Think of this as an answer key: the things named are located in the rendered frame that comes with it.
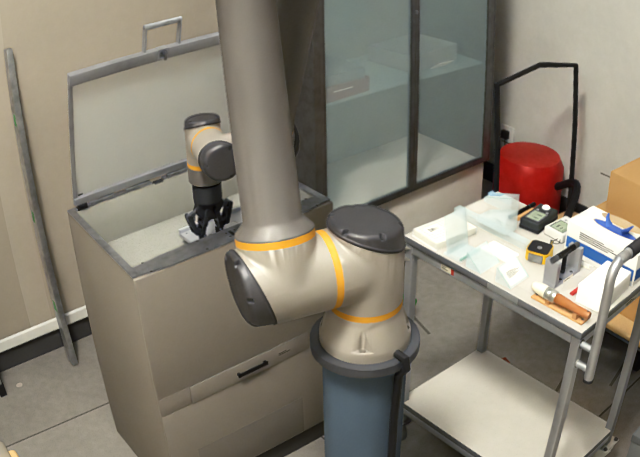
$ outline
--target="gray tile floor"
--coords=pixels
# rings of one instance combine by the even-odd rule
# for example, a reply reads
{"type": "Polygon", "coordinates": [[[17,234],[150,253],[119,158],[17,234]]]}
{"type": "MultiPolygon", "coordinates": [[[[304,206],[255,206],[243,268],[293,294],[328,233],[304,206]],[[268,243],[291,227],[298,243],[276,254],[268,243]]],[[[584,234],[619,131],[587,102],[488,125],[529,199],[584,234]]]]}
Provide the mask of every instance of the gray tile floor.
{"type": "MultiPolygon", "coordinates": [[[[480,295],[442,272],[419,264],[417,317],[422,346],[409,385],[416,387],[475,349],[480,295]]],[[[573,400],[607,417],[624,345],[608,339],[596,381],[580,379],[573,400]]],[[[0,399],[0,441],[20,457],[135,457],[118,435],[109,408],[92,337],[77,343],[80,365],[71,367],[63,349],[3,372],[9,395],[0,399]]],[[[489,349],[549,387],[560,384],[568,344],[507,309],[494,305],[489,349]]],[[[631,434],[640,427],[640,373],[631,388],[610,454],[626,457],[631,434]]],[[[294,452],[294,457],[322,457],[322,439],[294,452]]],[[[403,457],[455,457],[454,450],[419,428],[408,426],[403,457]]]]}

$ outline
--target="power outlet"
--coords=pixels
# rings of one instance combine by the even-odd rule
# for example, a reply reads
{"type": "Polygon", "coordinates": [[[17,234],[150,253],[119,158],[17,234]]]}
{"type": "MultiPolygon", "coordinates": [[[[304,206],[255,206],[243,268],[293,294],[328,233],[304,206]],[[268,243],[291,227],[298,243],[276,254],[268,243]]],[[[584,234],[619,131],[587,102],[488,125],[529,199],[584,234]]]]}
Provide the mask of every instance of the power outlet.
{"type": "Polygon", "coordinates": [[[509,140],[507,140],[507,144],[512,144],[512,143],[514,143],[516,141],[515,140],[515,136],[516,136],[515,127],[511,127],[510,125],[502,124],[500,128],[502,130],[506,130],[507,132],[509,132],[509,140]]]}

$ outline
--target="cart lower shelf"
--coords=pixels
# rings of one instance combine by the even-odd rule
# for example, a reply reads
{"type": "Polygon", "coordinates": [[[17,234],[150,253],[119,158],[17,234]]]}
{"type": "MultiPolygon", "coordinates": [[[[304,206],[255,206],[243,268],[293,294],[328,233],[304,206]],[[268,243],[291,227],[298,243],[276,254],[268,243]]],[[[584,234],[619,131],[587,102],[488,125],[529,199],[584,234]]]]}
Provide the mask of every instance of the cart lower shelf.
{"type": "MultiPolygon", "coordinates": [[[[474,352],[411,392],[405,413],[458,451],[542,457],[558,394],[490,352],[474,352]]],[[[593,455],[605,421],[571,403],[558,457],[593,455]]]]}

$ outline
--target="red cylinder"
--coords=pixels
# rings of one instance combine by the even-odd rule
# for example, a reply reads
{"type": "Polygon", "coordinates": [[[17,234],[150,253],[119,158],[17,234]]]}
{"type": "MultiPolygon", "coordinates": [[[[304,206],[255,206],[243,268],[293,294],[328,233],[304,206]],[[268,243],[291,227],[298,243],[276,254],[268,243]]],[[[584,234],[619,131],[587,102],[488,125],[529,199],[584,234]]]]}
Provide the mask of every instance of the red cylinder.
{"type": "Polygon", "coordinates": [[[520,194],[520,202],[549,204],[560,208],[564,166],[558,153],[546,145],[514,142],[500,151],[500,192],[520,194]]]}

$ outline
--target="glass cabinet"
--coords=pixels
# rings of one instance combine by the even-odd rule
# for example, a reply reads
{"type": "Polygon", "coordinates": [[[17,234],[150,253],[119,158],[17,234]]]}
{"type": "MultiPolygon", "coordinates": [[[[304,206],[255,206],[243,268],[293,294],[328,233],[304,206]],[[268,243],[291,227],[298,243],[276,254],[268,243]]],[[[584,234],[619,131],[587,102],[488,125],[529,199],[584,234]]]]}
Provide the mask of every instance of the glass cabinet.
{"type": "Polygon", "coordinates": [[[488,156],[493,0],[325,0],[326,191],[382,202],[488,156]]]}

